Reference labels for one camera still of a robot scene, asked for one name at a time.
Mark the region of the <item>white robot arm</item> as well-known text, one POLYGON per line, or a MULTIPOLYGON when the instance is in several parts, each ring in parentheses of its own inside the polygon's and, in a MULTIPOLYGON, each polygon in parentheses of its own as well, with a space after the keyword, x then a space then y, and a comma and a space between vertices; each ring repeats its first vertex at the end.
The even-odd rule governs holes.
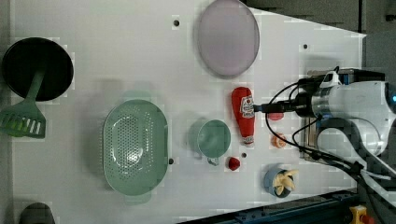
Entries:
POLYGON ((312 118, 318 125, 315 148, 290 141, 313 160, 358 175, 362 171, 375 178, 392 180, 395 169, 380 155, 388 148, 389 133, 395 124, 395 90, 386 81, 372 80, 343 84, 338 78, 302 78, 294 84, 299 93, 285 101, 271 100, 254 105, 266 115, 295 112, 312 118))

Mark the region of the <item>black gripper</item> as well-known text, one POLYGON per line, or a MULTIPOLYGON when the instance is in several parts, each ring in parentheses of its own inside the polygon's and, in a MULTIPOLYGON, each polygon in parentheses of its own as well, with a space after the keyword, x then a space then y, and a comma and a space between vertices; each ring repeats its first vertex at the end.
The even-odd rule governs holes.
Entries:
POLYGON ((297 94, 294 98, 289 98, 285 105, 254 105, 255 112, 262 113, 284 113, 296 112, 302 118, 313 118, 312 97, 319 88, 320 80, 317 77, 308 77, 300 79, 296 84, 297 94))

